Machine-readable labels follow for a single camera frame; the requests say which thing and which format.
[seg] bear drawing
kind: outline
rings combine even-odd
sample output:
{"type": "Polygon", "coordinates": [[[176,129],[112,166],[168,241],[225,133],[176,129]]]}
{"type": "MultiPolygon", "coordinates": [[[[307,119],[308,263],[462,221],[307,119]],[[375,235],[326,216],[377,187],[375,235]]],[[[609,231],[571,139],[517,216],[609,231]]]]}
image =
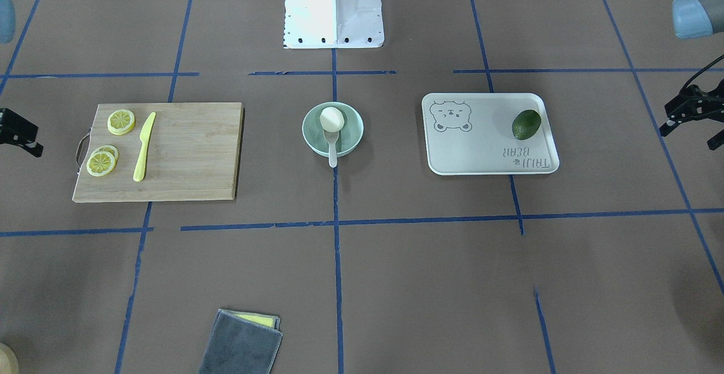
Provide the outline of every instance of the bear drawing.
{"type": "Polygon", "coordinates": [[[430,106],[430,113],[435,119],[435,131],[445,132],[448,128],[457,128],[463,132],[470,132],[473,124],[470,123],[470,106],[463,102],[443,101],[430,106]]]}

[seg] gray towel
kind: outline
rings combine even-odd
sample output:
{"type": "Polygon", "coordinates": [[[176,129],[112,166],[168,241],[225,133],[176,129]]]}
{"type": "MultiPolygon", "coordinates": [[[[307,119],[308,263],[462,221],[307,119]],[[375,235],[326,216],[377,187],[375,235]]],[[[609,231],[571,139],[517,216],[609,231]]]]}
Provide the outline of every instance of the gray towel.
{"type": "Polygon", "coordinates": [[[281,342],[280,331],[220,309],[199,374],[269,374],[281,342]]]}

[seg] cutting board handle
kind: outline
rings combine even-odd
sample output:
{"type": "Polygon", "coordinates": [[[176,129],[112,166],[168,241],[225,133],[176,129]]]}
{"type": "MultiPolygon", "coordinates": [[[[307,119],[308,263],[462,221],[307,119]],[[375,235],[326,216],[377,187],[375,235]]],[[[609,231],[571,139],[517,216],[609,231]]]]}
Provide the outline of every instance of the cutting board handle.
{"type": "Polygon", "coordinates": [[[76,175],[80,175],[80,169],[83,167],[83,159],[85,159],[85,155],[81,154],[83,152],[83,142],[85,142],[86,139],[89,139],[91,137],[91,130],[88,129],[88,133],[83,136],[83,138],[78,142],[78,148],[75,149],[75,163],[78,165],[78,169],[75,172],[76,175]]]}

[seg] mint green bowl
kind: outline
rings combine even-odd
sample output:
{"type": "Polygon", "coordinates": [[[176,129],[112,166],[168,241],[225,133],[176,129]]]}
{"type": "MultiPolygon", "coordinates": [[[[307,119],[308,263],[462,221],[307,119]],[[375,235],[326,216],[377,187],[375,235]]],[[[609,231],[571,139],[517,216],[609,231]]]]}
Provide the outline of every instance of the mint green bowl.
{"type": "Polygon", "coordinates": [[[313,151],[323,157],[329,157],[329,144],[324,139],[324,130],[319,122],[321,111],[328,106],[339,109],[344,117],[344,127],[339,132],[339,139],[337,139],[337,157],[343,157],[357,147],[364,133],[362,117],[351,106],[336,101],[324,102],[315,106],[302,121],[302,136],[313,151]]]}

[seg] lemon slice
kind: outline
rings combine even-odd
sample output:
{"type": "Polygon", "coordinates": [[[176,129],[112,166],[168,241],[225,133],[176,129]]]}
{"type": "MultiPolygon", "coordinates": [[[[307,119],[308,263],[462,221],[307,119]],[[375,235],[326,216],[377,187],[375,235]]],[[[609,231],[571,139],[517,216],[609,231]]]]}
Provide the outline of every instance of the lemon slice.
{"type": "Polygon", "coordinates": [[[116,167],[116,157],[110,152],[98,151],[93,152],[88,158],[85,168],[93,176],[105,176],[113,171],[116,167]]]}
{"type": "Polygon", "coordinates": [[[108,116],[108,131],[114,135],[124,135],[132,131],[135,126],[135,116],[128,109],[113,111],[108,116]]]}
{"type": "Polygon", "coordinates": [[[93,155],[94,153],[98,151],[104,151],[108,152],[109,154],[112,154],[114,158],[116,158],[116,162],[118,162],[118,149],[114,147],[113,145],[102,145],[101,147],[96,148],[93,152],[90,154],[93,155]]]}

